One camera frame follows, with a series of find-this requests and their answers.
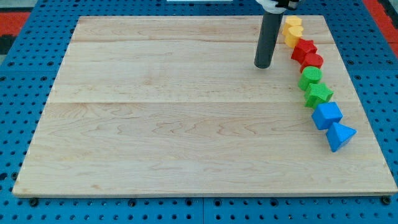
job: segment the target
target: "colorful shape block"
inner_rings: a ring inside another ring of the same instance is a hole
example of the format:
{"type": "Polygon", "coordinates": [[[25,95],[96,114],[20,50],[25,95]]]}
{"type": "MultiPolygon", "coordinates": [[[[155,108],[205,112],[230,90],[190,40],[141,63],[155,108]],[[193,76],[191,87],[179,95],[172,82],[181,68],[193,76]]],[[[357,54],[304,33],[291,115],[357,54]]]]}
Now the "colorful shape block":
{"type": "Polygon", "coordinates": [[[333,96],[333,91],[324,83],[310,83],[304,94],[304,98],[306,99],[305,106],[315,109],[320,103],[329,102],[331,96],[333,96]]]}
{"type": "Polygon", "coordinates": [[[285,36],[285,44],[294,48],[298,44],[299,39],[303,36],[303,31],[304,28],[302,26],[290,27],[285,36]]]}
{"type": "Polygon", "coordinates": [[[305,91],[310,83],[317,84],[322,78],[322,71],[314,66],[308,66],[304,68],[300,80],[298,81],[298,87],[305,91]]]}
{"type": "Polygon", "coordinates": [[[304,58],[307,54],[315,54],[317,47],[313,44],[313,40],[299,39],[297,45],[294,47],[291,59],[303,64],[304,58]]]}
{"type": "Polygon", "coordinates": [[[300,73],[303,72],[305,67],[314,66],[321,68],[323,65],[323,58],[318,54],[306,54],[303,63],[301,64],[300,73]]]}
{"type": "Polygon", "coordinates": [[[286,17],[284,29],[282,31],[283,35],[286,35],[288,33],[289,28],[293,26],[301,26],[302,25],[302,20],[298,16],[288,16],[286,17]]]}
{"type": "Polygon", "coordinates": [[[328,129],[331,124],[339,123],[343,118],[336,102],[320,103],[312,114],[312,119],[318,130],[328,129]]]}
{"type": "Polygon", "coordinates": [[[331,124],[328,132],[326,132],[331,151],[336,152],[345,146],[355,134],[356,130],[353,128],[339,123],[331,124]]]}

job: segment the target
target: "wood grain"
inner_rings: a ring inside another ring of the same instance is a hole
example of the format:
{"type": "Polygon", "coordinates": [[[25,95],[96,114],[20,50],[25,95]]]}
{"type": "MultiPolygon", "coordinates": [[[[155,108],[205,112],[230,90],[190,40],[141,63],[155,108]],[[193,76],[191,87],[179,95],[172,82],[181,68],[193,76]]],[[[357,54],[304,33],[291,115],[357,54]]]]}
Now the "wood grain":
{"type": "Polygon", "coordinates": [[[292,49],[255,68],[261,17],[81,17],[13,192],[18,197],[303,197],[397,192],[321,16],[337,153],[304,108],[292,49]]]}

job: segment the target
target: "blue cube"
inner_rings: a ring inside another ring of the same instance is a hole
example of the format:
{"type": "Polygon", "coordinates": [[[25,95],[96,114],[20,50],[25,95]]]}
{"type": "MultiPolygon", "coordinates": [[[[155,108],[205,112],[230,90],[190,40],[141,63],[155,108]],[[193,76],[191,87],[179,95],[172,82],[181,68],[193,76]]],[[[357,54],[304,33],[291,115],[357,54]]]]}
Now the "blue cube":
{"type": "Polygon", "coordinates": [[[312,114],[318,130],[328,129],[333,122],[339,123],[342,118],[343,114],[335,102],[319,104],[312,114]]]}
{"type": "Polygon", "coordinates": [[[355,134],[356,130],[353,128],[339,123],[331,124],[328,132],[326,132],[331,151],[336,152],[345,146],[355,134]]]}

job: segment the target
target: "blue pegboard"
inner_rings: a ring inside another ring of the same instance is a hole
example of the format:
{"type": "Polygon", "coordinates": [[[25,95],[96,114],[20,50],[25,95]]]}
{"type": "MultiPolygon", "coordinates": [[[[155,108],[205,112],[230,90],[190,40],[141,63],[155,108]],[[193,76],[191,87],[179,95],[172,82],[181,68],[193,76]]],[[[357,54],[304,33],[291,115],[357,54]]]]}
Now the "blue pegboard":
{"type": "MultiPolygon", "coordinates": [[[[39,0],[0,66],[0,223],[397,223],[397,196],[336,198],[46,199],[11,194],[79,16],[261,15],[254,0],[39,0]]],[[[307,0],[324,15],[386,161],[398,177],[398,61],[359,0],[307,0]]]]}

